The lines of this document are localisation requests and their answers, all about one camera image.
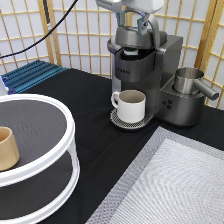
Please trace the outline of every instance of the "power cord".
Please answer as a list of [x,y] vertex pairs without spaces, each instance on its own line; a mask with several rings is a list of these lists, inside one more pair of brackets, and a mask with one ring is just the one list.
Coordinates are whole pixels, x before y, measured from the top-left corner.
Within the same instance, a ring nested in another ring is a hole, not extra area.
[[51,35],[54,30],[65,20],[65,18],[67,17],[67,15],[71,12],[72,8],[75,6],[75,4],[78,2],[78,0],[75,0],[71,7],[68,9],[68,11],[65,13],[65,15],[62,17],[62,19],[49,31],[48,34],[46,34],[43,38],[41,38],[40,40],[38,40],[36,43],[34,43],[33,45],[29,46],[28,48],[22,50],[22,51],[18,51],[16,53],[13,53],[13,54],[8,54],[8,55],[5,55],[5,56],[0,56],[0,59],[3,59],[3,58],[7,58],[7,57],[10,57],[10,56],[14,56],[14,55],[17,55],[17,54],[21,54],[21,53],[24,53],[25,51],[28,51],[29,49],[31,49],[32,47],[36,46],[37,44],[39,44],[40,42],[42,42],[43,40],[45,40],[49,35]]

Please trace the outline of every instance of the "gray mat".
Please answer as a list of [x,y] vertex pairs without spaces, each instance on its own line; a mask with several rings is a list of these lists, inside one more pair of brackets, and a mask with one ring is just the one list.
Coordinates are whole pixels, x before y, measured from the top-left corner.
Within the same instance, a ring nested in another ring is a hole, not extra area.
[[166,139],[109,224],[224,222],[224,161]]
[[20,160],[13,169],[49,152],[67,128],[64,114],[57,107],[40,101],[3,102],[0,114],[0,126],[12,129],[20,152]]
[[222,151],[159,127],[139,155],[124,172],[120,180],[106,196],[101,205],[87,221],[87,224],[109,223],[111,217],[114,215],[125,196],[166,138],[224,160],[224,153]]

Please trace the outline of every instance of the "tan cup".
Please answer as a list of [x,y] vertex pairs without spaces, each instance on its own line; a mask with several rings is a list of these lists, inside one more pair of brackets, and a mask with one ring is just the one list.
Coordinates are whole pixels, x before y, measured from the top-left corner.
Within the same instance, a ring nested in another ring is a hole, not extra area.
[[0,127],[0,172],[13,167],[19,160],[19,150],[10,128]]

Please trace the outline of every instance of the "round tray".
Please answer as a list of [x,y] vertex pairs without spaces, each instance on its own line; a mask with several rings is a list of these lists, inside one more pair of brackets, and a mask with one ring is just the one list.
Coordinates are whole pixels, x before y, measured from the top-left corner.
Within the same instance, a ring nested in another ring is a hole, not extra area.
[[37,223],[59,209],[77,184],[73,117],[61,102],[30,94],[0,97],[0,114],[20,152],[19,162],[0,172],[0,223]]
[[69,109],[46,96],[0,97],[0,124],[12,129],[20,160],[0,173],[0,187],[25,180],[49,167],[70,146],[75,123]]

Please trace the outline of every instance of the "coffee mug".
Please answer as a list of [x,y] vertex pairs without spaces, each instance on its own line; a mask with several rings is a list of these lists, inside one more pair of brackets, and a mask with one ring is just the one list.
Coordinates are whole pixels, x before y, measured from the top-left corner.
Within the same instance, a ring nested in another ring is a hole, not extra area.
[[111,97],[119,119],[130,124],[137,123],[145,117],[145,101],[145,95],[137,90],[114,92]]
[[12,130],[0,127],[0,172],[13,167],[19,157],[19,150]]

